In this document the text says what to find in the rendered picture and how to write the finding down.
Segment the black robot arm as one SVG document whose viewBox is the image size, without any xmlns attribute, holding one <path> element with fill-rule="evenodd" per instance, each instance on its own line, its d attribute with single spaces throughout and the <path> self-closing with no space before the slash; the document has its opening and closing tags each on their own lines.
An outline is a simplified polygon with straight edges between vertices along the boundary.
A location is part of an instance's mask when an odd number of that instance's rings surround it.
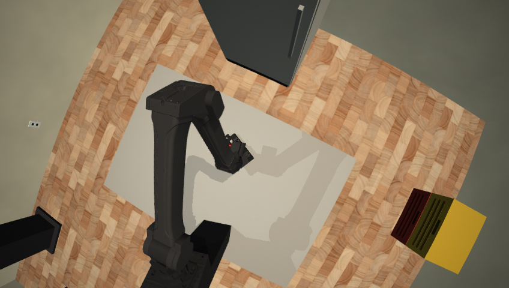
<svg viewBox="0 0 509 288">
<path fill-rule="evenodd" d="M 147 96 L 146 109 L 152 110 L 154 127 L 155 223 L 146 229 L 143 253 L 151 258 L 152 280 L 167 288 L 189 288 L 198 272 L 189 262 L 193 243 L 182 217 L 190 124 L 198 130 L 218 170 L 238 172 L 246 143 L 233 140 L 229 147 L 219 121 L 223 100 L 212 85 L 175 81 Z"/>
</svg>

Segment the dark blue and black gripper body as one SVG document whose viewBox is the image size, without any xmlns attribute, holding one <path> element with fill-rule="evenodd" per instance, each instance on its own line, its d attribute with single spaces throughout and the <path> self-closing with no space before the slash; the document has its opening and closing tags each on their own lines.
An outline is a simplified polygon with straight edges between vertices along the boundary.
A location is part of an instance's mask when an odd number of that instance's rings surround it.
<svg viewBox="0 0 509 288">
<path fill-rule="evenodd" d="M 248 158 L 244 154 L 242 156 L 242 159 L 240 159 L 240 161 L 241 161 L 241 167 L 239 169 L 244 167 L 249 162 Z"/>
</svg>

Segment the black power strip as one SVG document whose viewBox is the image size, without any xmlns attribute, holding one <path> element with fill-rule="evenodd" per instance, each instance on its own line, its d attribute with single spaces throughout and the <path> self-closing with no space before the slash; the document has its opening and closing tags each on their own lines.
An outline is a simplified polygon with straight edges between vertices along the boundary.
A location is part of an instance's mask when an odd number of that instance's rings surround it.
<svg viewBox="0 0 509 288">
<path fill-rule="evenodd" d="M 226 137 L 227 137 L 227 142 L 229 144 L 229 147 L 231 147 L 231 144 L 232 144 L 233 140 L 241 142 L 240 139 L 235 135 L 235 133 L 233 133 L 233 135 L 231 135 L 231 136 L 227 134 Z M 246 147 L 244 149 L 244 155 L 248 158 L 249 162 L 252 159 L 254 159 L 254 157 L 251 155 L 251 153 L 248 151 L 248 149 Z"/>
</svg>

